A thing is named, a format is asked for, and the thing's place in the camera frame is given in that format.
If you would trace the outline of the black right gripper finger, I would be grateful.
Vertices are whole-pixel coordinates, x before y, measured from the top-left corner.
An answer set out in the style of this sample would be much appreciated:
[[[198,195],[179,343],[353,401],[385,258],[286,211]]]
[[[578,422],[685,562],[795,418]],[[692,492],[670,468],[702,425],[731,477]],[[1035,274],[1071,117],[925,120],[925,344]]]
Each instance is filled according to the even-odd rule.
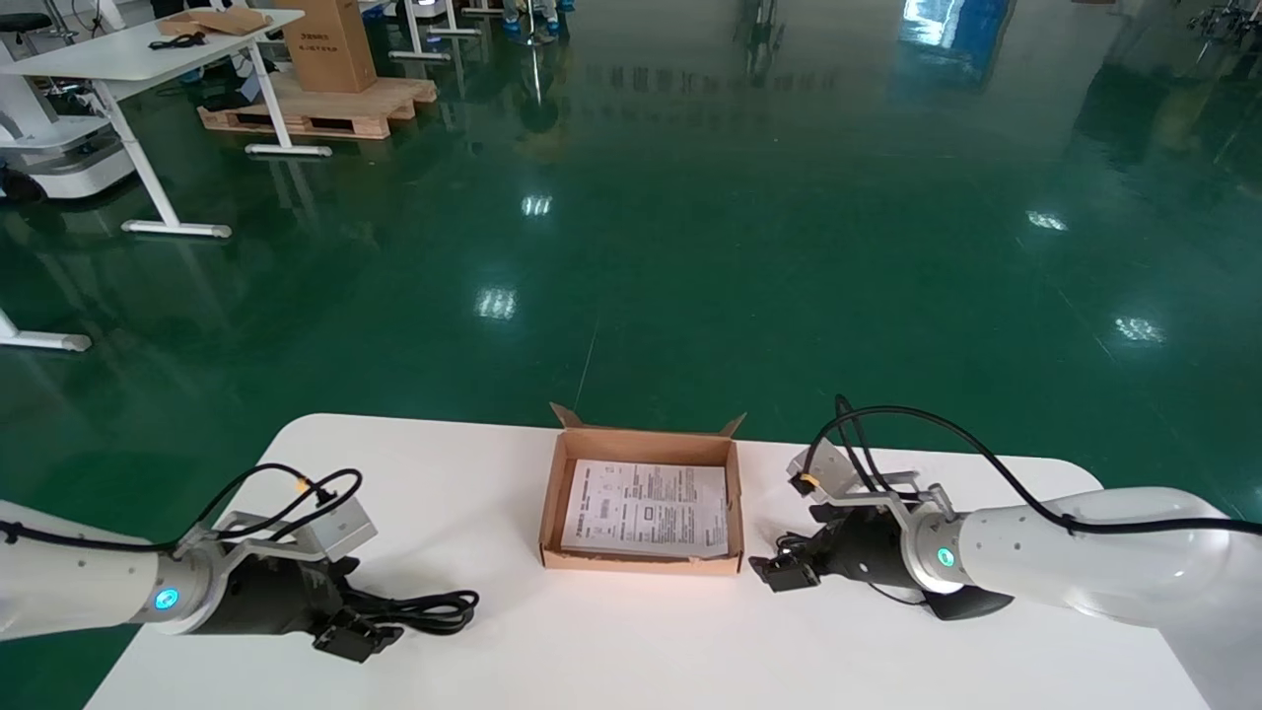
[[[810,557],[801,554],[776,554],[774,557],[750,557],[753,575],[772,593],[798,591],[820,585]]]

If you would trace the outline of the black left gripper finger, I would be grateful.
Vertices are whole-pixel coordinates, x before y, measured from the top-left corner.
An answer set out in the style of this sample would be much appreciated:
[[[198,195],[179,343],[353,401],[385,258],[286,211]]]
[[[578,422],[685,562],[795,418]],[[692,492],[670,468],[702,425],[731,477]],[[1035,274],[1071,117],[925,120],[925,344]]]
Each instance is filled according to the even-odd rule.
[[[365,665],[404,636],[401,626],[379,626],[361,615],[333,615],[313,632],[313,648]]]

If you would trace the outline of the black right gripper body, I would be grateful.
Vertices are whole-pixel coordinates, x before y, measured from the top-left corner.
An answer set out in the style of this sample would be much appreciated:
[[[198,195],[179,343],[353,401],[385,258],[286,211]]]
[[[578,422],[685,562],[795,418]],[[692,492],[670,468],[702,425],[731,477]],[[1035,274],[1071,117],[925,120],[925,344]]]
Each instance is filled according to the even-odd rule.
[[[915,590],[901,551],[902,528],[887,511],[847,511],[825,523],[808,544],[808,566],[817,576]]]

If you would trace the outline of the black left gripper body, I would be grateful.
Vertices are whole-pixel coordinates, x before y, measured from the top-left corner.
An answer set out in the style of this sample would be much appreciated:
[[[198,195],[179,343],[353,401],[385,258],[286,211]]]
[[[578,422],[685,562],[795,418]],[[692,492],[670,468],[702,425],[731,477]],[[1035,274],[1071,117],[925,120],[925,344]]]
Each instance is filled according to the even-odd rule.
[[[194,636],[324,637],[345,626],[342,591],[353,560],[247,560],[228,575],[227,589]]]

